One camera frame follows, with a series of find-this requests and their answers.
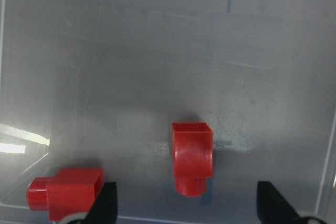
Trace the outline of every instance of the red plastic block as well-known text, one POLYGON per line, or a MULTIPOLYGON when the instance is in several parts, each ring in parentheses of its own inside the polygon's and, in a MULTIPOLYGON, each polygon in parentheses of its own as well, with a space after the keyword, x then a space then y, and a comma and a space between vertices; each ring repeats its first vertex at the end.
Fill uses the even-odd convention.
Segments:
POLYGON ((55 177, 35 178, 26 195, 31 210, 49 211, 49 220, 90 210, 103 185, 102 169, 62 169, 55 177))
POLYGON ((199 196, 213 174, 213 132, 206 123, 173 123, 172 131, 175 189, 199 196))

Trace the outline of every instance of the metal surface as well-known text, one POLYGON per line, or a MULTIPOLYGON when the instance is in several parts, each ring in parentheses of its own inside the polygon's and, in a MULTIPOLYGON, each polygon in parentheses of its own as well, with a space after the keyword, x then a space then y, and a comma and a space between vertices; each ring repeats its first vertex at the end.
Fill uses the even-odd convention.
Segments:
POLYGON ((2 220, 46 223, 25 190, 66 167, 117 182, 118 223, 259 223, 258 180, 334 218, 334 0, 2 3, 2 220), (177 121, 214 132, 204 197, 174 190, 177 121))

